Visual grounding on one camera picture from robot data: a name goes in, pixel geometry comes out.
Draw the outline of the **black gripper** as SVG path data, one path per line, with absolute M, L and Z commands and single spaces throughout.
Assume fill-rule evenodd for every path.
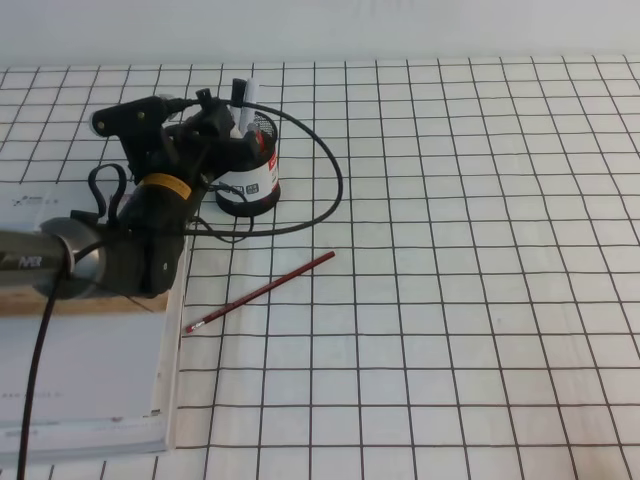
M 136 200 L 201 200 L 214 175 L 245 172 L 261 164 L 254 132 L 231 138 L 235 121 L 226 103 L 213 99 L 185 125 L 130 126 L 124 152 Z

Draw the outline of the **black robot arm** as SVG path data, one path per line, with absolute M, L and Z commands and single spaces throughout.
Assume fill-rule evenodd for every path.
M 240 135 L 226 100 L 149 96 L 98 110 L 100 137 L 120 140 L 128 165 L 111 167 L 118 185 L 105 198 L 99 168 L 87 183 L 93 212 L 73 210 L 34 232 L 1 233 L 1 285 L 30 286 L 60 299 L 154 298 L 171 289 L 190 224 L 233 158 L 259 151 Z

